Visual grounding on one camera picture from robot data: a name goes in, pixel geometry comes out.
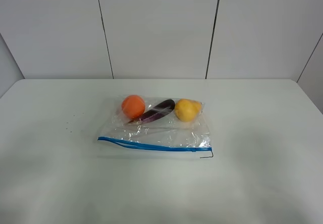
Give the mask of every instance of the panel seam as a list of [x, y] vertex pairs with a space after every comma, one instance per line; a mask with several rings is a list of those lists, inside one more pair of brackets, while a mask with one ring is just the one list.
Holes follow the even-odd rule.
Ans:
[[8, 45], [7, 45], [7, 43], [6, 43], [6, 41], [5, 41], [5, 39], [4, 39], [4, 37], [1, 35], [1, 33], [0, 33], [0, 40], [2, 39], [2, 41], [4, 42], [4, 45], [5, 45], [5, 47], [6, 47], [6, 50], [9, 52], [9, 54], [10, 54], [10, 57], [11, 57], [11, 59], [13, 59], [14, 60], [14, 62], [15, 62], [15, 64], [16, 64], [16, 66], [17, 66], [17, 68], [18, 68], [18, 70], [19, 70], [19, 72], [21, 73], [21, 76], [23, 77], [23, 79], [26, 79], [25, 78], [25, 75], [22, 73], [22, 71], [21, 71], [21, 69], [20, 69], [20, 67], [19, 67], [19, 65], [18, 65], [18, 63], [17, 63], [17, 61], [16, 61], [16, 59], [14, 58], [14, 56], [12, 55], [12, 53], [11, 53], [11, 51], [10, 51], [10, 49], [9, 49], [9, 47], [8, 47]]
[[205, 79], [207, 79], [208, 66], [209, 66], [209, 64], [210, 64], [211, 51], [212, 51], [212, 45], [213, 45], [213, 37], [214, 37], [214, 30], [215, 30], [215, 28], [216, 28], [216, 23], [217, 23], [217, 18], [218, 18], [219, 4], [220, 4], [220, 0], [218, 0], [218, 2], [217, 2], [216, 14], [215, 14], [215, 16], [214, 16], [213, 31], [212, 31], [212, 37], [211, 37], [210, 50], [209, 50], [209, 52], [208, 52], [208, 60], [207, 60], [207, 66], [206, 66]]
[[107, 39], [106, 39], [105, 26], [104, 26], [104, 21], [103, 21], [103, 16], [102, 16], [101, 4], [100, 4], [100, 0], [97, 0], [97, 1], [99, 3], [99, 8], [100, 8], [101, 21], [102, 21], [102, 27], [103, 27], [103, 32], [104, 32], [104, 38], [105, 38], [105, 44], [106, 44], [106, 49], [107, 49], [107, 55], [109, 57], [109, 62], [110, 62], [111, 74], [112, 74], [112, 78], [114, 79], [115, 77], [113, 75], [112, 63], [111, 63], [111, 58], [110, 58], [110, 52], [109, 52], [109, 47], [107, 45]]
[[323, 36], [323, 33], [322, 33], [321, 37], [319, 38], [319, 40], [318, 40], [317, 44], [315, 45], [314, 50], [313, 50], [313, 51], [312, 51], [312, 53], [311, 53], [311, 56], [309, 56], [309, 59], [307, 60], [307, 62], [306, 62], [306, 64], [305, 64], [305, 67], [303, 68], [303, 71], [302, 71], [302, 73], [300, 74], [300, 76], [298, 77], [298, 80], [296, 81], [296, 83], [298, 83], [299, 79], [301, 78], [302, 74], [304, 73], [304, 70], [305, 70], [305, 68], [306, 68], [306, 66], [307, 66], [307, 64], [308, 64], [308, 62], [310, 61], [310, 59], [311, 59], [311, 57], [312, 57], [312, 55], [313, 55], [313, 53], [314, 53], [314, 51], [315, 51], [315, 49], [316, 49], [316, 47], [317, 47], [317, 45], [318, 45], [319, 41], [321, 41], [322, 36]]

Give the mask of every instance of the orange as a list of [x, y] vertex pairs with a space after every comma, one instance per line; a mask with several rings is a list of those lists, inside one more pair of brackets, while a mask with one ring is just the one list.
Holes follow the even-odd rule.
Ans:
[[121, 105], [123, 113], [130, 119], [142, 115], [145, 111], [145, 101], [138, 95], [129, 95]]

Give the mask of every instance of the ziplock bag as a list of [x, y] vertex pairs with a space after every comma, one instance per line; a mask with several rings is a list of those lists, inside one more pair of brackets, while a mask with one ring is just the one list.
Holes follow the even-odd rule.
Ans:
[[187, 99], [118, 97], [98, 140], [142, 150], [212, 152], [204, 105]]

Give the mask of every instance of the purple eggplant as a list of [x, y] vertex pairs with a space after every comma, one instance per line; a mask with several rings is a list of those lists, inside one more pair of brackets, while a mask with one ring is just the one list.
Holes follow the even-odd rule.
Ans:
[[159, 103], [154, 108], [145, 112], [141, 116], [131, 120], [128, 124], [141, 125], [144, 123], [149, 123], [156, 121], [164, 116], [167, 116], [175, 108], [175, 102], [172, 99], [164, 100], [162, 103]]

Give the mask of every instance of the table surface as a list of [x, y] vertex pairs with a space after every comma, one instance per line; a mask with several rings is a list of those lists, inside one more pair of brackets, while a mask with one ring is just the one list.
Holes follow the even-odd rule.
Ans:
[[[97, 142], [127, 94], [206, 102], [214, 157]], [[0, 126], [3, 224], [323, 223], [323, 115], [290, 80], [22, 80]]]

